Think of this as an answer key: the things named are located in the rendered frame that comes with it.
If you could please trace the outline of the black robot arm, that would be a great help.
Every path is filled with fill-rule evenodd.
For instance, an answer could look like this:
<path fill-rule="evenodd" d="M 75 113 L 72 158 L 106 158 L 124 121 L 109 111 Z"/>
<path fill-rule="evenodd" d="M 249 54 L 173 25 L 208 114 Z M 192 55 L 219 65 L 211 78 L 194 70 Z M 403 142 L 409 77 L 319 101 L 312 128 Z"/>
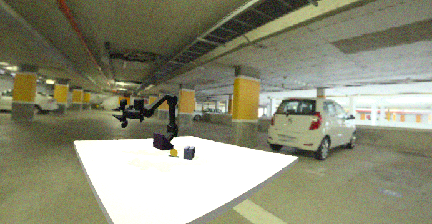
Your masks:
<path fill-rule="evenodd" d="M 128 108 L 132 110 L 132 108 L 135 108 L 133 113 L 134 119 L 140 119 L 140 122 L 144 120 L 144 117 L 150 118 L 152 114 L 154 113 L 154 110 L 158 108 L 164 101 L 167 100 L 167 103 L 169 105 L 169 124 L 167 125 L 167 134 L 165 138 L 171 142 L 172 139 L 177 137 L 178 135 L 178 128 L 177 124 L 175 123 L 175 106 L 177 104 L 177 96 L 172 94 L 161 94 L 160 97 L 158 97 L 152 104 L 144 107 L 144 99 L 134 99 L 134 105 L 129 105 Z"/>

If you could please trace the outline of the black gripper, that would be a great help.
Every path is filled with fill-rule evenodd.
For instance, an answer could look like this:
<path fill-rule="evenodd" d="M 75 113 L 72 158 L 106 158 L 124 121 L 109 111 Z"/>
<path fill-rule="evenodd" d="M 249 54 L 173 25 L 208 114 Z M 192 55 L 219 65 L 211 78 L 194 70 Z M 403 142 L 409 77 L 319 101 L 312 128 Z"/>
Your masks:
<path fill-rule="evenodd" d="M 123 115 L 112 115 L 112 116 L 116 117 L 120 122 L 123 121 L 123 123 L 121 124 L 122 128 L 125 128 L 126 126 L 128 126 L 126 118 L 133 119 L 134 109 L 132 109 L 132 110 L 125 109 L 126 105 L 127 105 L 127 99 L 121 99 L 120 100 L 120 106 L 118 108 L 112 109 L 112 110 L 118 111 L 118 112 L 120 112 L 122 110 Z"/>

